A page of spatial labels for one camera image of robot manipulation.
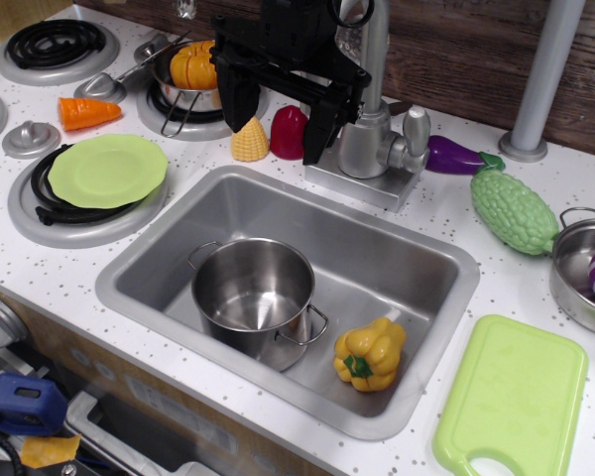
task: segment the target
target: toy vegetable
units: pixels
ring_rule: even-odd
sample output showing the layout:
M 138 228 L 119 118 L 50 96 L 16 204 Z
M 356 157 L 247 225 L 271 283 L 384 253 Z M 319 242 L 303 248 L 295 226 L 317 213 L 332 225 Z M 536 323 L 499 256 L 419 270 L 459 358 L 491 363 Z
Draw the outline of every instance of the toy vegetable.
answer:
M 65 131 L 74 131 L 113 121 L 121 116 L 121 108 L 113 102 L 97 99 L 61 97 L 59 121 Z
M 231 155 L 237 161 L 258 161 L 269 154 L 269 141 L 256 116 L 231 136 Z
M 471 181 L 480 217 L 509 246 L 528 255 L 550 252 L 559 228 L 544 200 L 517 178 L 481 168 Z
M 395 381 L 406 331 L 387 317 L 351 329 L 335 342 L 333 367 L 360 392 L 387 389 Z
M 280 159 L 304 157 L 304 128 L 308 118 L 295 106 L 279 109 L 271 124 L 271 152 Z
M 180 89 L 215 89 L 216 69 L 209 62 L 214 42 L 196 42 L 181 48 L 170 61 L 170 74 Z
M 425 169 L 440 174 L 473 176 L 483 166 L 493 165 L 499 171 L 505 163 L 498 156 L 474 152 L 443 136 L 429 136 L 429 158 Z

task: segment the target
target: small pot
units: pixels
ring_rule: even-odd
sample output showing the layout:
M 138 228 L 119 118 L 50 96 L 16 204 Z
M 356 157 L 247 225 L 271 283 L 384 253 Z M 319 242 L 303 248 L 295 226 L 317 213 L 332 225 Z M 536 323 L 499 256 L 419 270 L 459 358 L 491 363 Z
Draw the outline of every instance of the small pot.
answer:
M 150 64 L 150 72 L 159 83 L 161 93 L 171 107 L 190 112 L 213 112 L 222 109 L 218 89 L 180 89 L 175 86 L 170 74 L 172 58 L 183 48 L 190 45 L 186 42 L 176 45 L 170 51 L 160 55 Z
M 207 246 L 217 249 L 197 268 L 191 259 Z M 310 303 L 312 267 L 289 245 L 263 238 L 209 242 L 188 261 L 196 269 L 191 293 L 205 332 L 272 369 L 292 366 L 328 326 L 328 318 Z M 324 320 L 313 337 L 311 310 Z
M 588 266 L 595 254 L 595 218 L 566 226 L 564 215 L 593 208 L 569 208 L 560 214 L 563 230 L 553 245 L 553 265 L 549 278 L 557 304 L 580 324 L 595 331 L 595 293 L 588 279 Z

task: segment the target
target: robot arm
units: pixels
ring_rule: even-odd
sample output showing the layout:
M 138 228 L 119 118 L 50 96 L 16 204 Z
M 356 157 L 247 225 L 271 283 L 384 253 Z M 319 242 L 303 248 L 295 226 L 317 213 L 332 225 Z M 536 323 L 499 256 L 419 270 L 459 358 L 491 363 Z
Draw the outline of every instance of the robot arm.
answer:
M 212 62 L 225 121 L 238 132 L 256 113 L 260 86 L 310 106 L 304 164 L 318 162 L 341 127 L 361 113 L 368 72 L 335 44 L 340 0 L 263 0 L 260 21 L 216 16 Z M 367 12 L 363 25 L 370 18 Z M 303 71 L 328 79 L 323 86 Z

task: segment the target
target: burner grate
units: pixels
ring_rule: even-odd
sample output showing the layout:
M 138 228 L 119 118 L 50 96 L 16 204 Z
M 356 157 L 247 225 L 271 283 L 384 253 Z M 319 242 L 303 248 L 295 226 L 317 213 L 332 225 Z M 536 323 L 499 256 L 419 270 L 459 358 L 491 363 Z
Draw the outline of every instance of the burner grate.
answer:
M 16 33 L 7 53 L 21 69 L 57 67 L 79 60 L 106 46 L 104 35 L 79 20 L 50 20 Z

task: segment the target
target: black cable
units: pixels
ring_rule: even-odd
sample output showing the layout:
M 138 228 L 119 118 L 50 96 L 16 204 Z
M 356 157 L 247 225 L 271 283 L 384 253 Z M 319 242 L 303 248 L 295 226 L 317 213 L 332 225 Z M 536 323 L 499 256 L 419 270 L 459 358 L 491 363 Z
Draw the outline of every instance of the black cable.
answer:
M 13 464 L 13 474 L 14 476 L 26 476 L 24 466 L 20 461 L 20 455 L 13 447 L 13 445 L 9 442 L 9 440 L 0 433 L 0 447 L 4 449 L 9 458 L 11 459 L 11 463 Z
M 339 12 L 335 7 L 335 0 L 330 0 L 328 2 L 328 7 L 330 9 L 330 13 L 333 17 L 333 20 L 335 20 L 335 23 L 338 26 L 344 28 L 361 28 L 364 25 L 366 25 L 372 18 L 373 13 L 375 11 L 375 0 L 368 0 L 368 8 L 366 9 L 366 13 L 364 13 L 364 16 L 357 20 L 355 23 L 346 23 L 339 17 Z

